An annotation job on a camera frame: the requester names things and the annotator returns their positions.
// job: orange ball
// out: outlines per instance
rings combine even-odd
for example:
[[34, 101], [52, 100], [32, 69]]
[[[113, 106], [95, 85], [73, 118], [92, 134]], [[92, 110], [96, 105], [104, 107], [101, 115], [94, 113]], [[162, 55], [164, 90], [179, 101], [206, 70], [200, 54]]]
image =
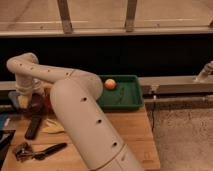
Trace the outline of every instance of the orange ball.
[[116, 82], [113, 79], [107, 79], [104, 83], [104, 86], [106, 87], [106, 89], [108, 90], [113, 90], [116, 87]]

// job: green plastic tray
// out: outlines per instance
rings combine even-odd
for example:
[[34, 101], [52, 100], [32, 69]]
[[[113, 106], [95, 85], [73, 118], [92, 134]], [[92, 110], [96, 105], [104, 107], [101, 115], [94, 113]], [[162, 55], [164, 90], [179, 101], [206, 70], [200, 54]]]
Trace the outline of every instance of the green plastic tray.
[[135, 75], [100, 75], [102, 82], [112, 78], [117, 86], [107, 90], [104, 86], [102, 96], [97, 100], [102, 109], [136, 110], [143, 106], [143, 98], [138, 78]]

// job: wooden table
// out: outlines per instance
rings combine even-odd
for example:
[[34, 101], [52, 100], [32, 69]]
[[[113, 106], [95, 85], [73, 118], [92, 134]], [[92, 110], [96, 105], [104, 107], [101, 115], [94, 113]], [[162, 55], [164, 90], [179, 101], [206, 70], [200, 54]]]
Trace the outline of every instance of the wooden table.
[[[112, 125], [132, 149], [146, 170], [159, 170], [160, 162], [145, 108], [133, 112], [106, 113]], [[19, 122], [2, 171], [88, 171], [72, 141], [66, 133], [46, 134], [41, 131], [33, 141], [27, 141], [34, 150], [43, 150], [53, 144], [67, 142], [68, 147], [45, 158], [43, 161], [16, 161], [12, 149], [26, 141], [24, 133], [29, 120]]]

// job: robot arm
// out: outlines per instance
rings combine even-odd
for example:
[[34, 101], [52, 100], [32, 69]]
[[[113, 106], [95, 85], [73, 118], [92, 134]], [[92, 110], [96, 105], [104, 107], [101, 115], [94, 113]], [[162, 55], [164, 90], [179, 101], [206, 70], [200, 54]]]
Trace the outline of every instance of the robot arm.
[[8, 69], [16, 87], [32, 94], [34, 79], [54, 83], [50, 100], [55, 114], [91, 171], [144, 171], [96, 103], [102, 93], [100, 78], [92, 73], [42, 66], [32, 53], [13, 57]]

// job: hole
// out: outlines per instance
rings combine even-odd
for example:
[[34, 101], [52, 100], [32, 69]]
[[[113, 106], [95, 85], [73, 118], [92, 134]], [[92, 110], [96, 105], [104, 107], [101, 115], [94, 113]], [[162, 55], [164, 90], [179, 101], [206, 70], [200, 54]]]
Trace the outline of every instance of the hole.
[[102, 120], [101, 120], [101, 119], [97, 120], [97, 123], [98, 123], [98, 124], [100, 124], [101, 122], [102, 122]]
[[82, 99], [81, 99], [81, 102], [85, 102], [87, 100], [87, 98], [86, 97], [83, 97]]
[[126, 158], [126, 155], [124, 154], [122, 157], [121, 157], [121, 161], [124, 161]]
[[112, 144], [112, 147], [116, 147], [117, 145], [118, 145], [118, 143], [114, 142], [114, 143]]

